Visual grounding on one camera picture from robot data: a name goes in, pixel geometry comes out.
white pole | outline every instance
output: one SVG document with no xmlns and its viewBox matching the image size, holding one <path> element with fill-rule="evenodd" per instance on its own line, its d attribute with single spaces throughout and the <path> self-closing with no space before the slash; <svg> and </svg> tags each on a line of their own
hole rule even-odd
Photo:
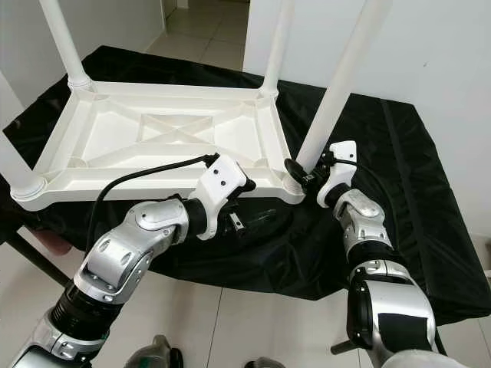
<svg viewBox="0 0 491 368">
<path fill-rule="evenodd" d="M 35 196 L 46 183 L 46 180 L 35 174 L 18 154 L 5 134 L 0 131 L 0 173 L 10 185 L 14 199 Z"/>
<path fill-rule="evenodd" d="M 314 169 L 321 156 L 350 96 L 355 73 L 380 31 L 391 5 L 392 0 L 367 0 L 364 3 L 357 24 L 298 153 L 296 160 L 307 173 Z"/>
<path fill-rule="evenodd" d="M 282 0 L 282 7 L 279 12 L 278 23 L 276 24 L 275 35 L 268 59 L 268 67 L 259 90 L 263 95 L 278 95 L 279 72 L 282 68 L 283 56 L 285 54 L 286 43 L 290 33 L 293 14 L 295 13 L 295 0 Z"/>
<path fill-rule="evenodd" d="M 64 20 L 58 0 L 39 0 L 48 22 L 61 60 L 68 73 L 68 86 L 71 88 L 89 88 L 91 79 L 85 74 L 77 49 L 71 39 L 70 31 Z"/>
</svg>

black fabric cover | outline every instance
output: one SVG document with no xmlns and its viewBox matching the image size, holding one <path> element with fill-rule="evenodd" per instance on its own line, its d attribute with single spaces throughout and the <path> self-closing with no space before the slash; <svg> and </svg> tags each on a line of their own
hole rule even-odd
<svg viewBox="0 0 491 368">
<path fill-rule="evenodd" d="M 258 87 L 262 77 L 188 61 L 100 47 L 84 66 L 96 81 Z M 5 133 L 33 166 L 69 96 L 66 77 L 49 88 Z M 321 101 L 324 88 L 281 81 L 279 116 L 295 157 Z M 331 142 L 355 140 L 361 163 L 386 182 L 396 205 L 399 249 L 410 273 L 427 293 L 438 324 L 491 312 L 491 296 L 476 252 L 449 187 L 437 150 L 412 105 L 352 94 Z M 386 210 L 387 200 L 370 176 L 358 170 L 354 186 Z M 84 248 L 90 202 L 57 203 L 26 212 L 0 184 L 2 231 L 20 224 L 50 228 Z M 97 236 L 122 221 L 133 202 L 105 202 Z M 319 299 L 347 286 L 349 272 L 341 228 L 329 209 L 311 199 L 286 205 L 278 199 L 240 199 L 239 216 L 248 228 L 211 241 L 188 241 L 152 263 L 171 277 L 228 288 Z"/>
</svg>

wrinkled black fabric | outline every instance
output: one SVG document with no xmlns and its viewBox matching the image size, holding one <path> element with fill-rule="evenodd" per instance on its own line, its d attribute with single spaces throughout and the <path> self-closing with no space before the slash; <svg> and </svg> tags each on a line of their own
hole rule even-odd
<svg viewBox="0 0 491 368">
<path fill-rule="evenodd" d="M 84 60 L 96 81 L 258 87 L 262 77 L 188 61 L 100 47 Z M 66 104 L 66 77 L 42 94 L 5 133 L 33 167 Z M 281 81 L 278 112 L 295 157 L 325 91 Z M 491 296 L 436 147 L 412 105 L 352 94 L 330 142 L 355 140 L 358 159 L 387 185 L 397 213 L 399 250 L 427 293 L 438 324 L 491 312 Z M 386 210 L 387 199 L 358 170 L 354 186 Z M 0 180 L 3 233 L 19 224 L 50 228 L 83 249 L 91 203 L 56 203 L 26 212 Z M 105 202 L 97 236 L 122 221 L 132 201 Z M 339 224 L 312 199 L 291 206 L 278 199 L 240 199 L 237 212 L 248 232 L 227 227 L 210 241 L 172 247 L 151 269 L 171 277 L 228 288 L 319 299 L 346 286 L 349 272 Z"/>
</svg>

black metal bar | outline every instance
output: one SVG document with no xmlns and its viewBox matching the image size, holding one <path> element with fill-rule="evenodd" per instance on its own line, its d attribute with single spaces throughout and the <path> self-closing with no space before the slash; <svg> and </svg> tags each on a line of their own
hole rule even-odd
<svg viewBox="0 0 491 368">
<path fill-rule="evenodd" d="M 435 329 L 435 344 L 437 345 L 438 353 L 442 355 L 447 354 L 447 351 L 443 346 L 442 339 L 440 338 L 440 334 L 438 333 L 438 328 Z"/>
<path fill-rule="evenodd" d="M 353 344 L 350 340 L 345 341 L 343 343 L 337 343 L 331 347 L 332 355 L 338 355 L 342 353 L 346 353 L 347 351 L 356 349 L 357 346 Z"/>
<path fill-rule="evenodd" d="M 66 283 L 70 281 L 70 278 L 66 274 L 46 259 L 44 255 L 39 253 L 36 248 L 30 245 L 29 242 L 22 238 L 17 232 L 8 235 L 5 242 L 61 286 L 64 287 Z"/>
</svg>

